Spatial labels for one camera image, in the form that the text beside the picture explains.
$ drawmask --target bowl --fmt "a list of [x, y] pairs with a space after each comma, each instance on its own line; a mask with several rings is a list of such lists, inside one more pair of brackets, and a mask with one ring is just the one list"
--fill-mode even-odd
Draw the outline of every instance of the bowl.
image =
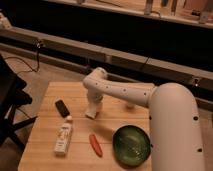
[[120, 163], [138, 166], [149, 157], [151, 145], [145, 131], [134, 125], [126, 125], [114, 133], [113, 150]]

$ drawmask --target white bottle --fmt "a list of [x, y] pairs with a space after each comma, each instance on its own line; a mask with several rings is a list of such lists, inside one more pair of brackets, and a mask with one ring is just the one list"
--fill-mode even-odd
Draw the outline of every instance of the white bottle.
[[62, 124], [58, 132], [58, 138], [54, 148], [54, 153], [57, 156], [66, 155], [72, 135], [72, 129], [73, 129], [72, 116], [68, 116], [66, 118], [66, 122]]

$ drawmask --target carrot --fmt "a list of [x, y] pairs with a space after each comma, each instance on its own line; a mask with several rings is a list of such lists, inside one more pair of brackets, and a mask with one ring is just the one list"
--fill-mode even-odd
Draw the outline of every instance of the carrot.
[[98, 143], [98, 141], [97, 141], [97, 139], [96, 139], [95, 134], [90, 134], [90, 135], [89, 135], [89, 141], [90, 141], [90, 144], [91, 144], [93, 150], [95, 151], [95, 153], [96, 153], [99, 157], [102, 157], [102, 156], [103, 156], [103, 152], [102, 152], [102, 149], [101, 149], [100, 144]]

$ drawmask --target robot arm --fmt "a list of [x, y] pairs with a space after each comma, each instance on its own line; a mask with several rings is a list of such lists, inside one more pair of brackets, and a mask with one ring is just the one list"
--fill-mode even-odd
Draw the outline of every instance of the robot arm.
[[146, 83], [108, 81], [107, 72], [95, 69], [84, 80], [88, 89], [86, 115], [95, 118], [103, 94], [149, 108], [153, 171], [205, 171], [196, 101], [176, 83], [159, 87]]
[[149, 97], [156, 88], [152, 83], [120, 83], [106, 79], [107, 72], [97, 68], [83, 80], [85, 88], [88, 89], [89, 107], [86, 111], [88, 117], [95, 118], [99, 112], [103, 94], [148, 107]]

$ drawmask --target black chair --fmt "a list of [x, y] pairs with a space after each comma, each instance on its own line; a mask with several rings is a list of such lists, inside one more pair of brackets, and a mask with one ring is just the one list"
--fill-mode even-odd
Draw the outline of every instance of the black chair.
[[25, 148], [15, 131], [34, 123], [36, 117], [18, 123], [13, 122], [16, 109], [32, 103], [32, 98], [23, 91], [26, 85], [27, 83], [11, 70], [0, 54], [0, 145], [9, 137], [22, 150]]

